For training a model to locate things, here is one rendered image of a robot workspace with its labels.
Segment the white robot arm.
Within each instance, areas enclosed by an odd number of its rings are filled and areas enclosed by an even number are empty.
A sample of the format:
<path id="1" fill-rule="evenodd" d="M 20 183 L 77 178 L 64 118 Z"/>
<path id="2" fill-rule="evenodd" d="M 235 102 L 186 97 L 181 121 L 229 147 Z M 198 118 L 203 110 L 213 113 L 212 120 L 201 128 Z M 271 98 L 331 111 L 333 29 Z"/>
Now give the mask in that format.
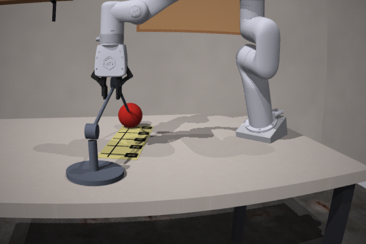
<path id="1" fill-rule="evenodd" d="M 96 41 L 100 44 L 124 43 L 124 22 L 143 24 L 176 1 L 104 2 L 100 35 Z M 280 31 L 273 20 L 265 18 L 265 0 L 240 0 L 239 27 L 242 37 L 256 44 L 242 45 L 236 53 L 248 115 L 245 126 L 250 132 L 263 133 L 273 129 L 276 117 L 284 113 L 282 109 L 272 109 L 268 83 L 279 67 Z"/>

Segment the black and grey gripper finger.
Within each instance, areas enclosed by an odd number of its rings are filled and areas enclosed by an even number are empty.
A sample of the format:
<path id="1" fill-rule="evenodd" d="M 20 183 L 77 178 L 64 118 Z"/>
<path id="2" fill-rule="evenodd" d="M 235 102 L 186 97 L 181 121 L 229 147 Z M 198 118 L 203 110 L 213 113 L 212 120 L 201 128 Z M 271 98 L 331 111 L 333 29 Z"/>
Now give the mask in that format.
<path id="1" fill-rule="evenodd" d="M 107 98 L 107 85 L 106 85 L 106 77 L 98 77 L 95 75 L 95 70 L 93 71 L 91 78 L 96 80 L 99 85 L 101 86 L 101 95 L 103 96 L 103 99 L 105 100 Z"/>
<path id="2" fill-rule="evenodd" d="M 122 79 L 122 77 L 117 78 L 117 86 L 116 86 L 116 100 L 119 100 L 122 96 L 122 85 L 128 80 L 133 77 L 130 69 L 127 66 L 127 76 Z"/>

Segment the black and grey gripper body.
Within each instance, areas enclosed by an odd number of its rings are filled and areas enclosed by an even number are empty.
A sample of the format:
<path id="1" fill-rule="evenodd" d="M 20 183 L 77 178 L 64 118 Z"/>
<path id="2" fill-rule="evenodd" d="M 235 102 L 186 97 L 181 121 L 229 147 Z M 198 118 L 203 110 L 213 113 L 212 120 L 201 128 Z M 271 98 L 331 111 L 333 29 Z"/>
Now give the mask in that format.
<path id="1" fill-rule="evenodd" d="M 97 45 L 95 75 L 98 77 L 122 77 L 127 74 L 128 57 L 124 43 Z"/>

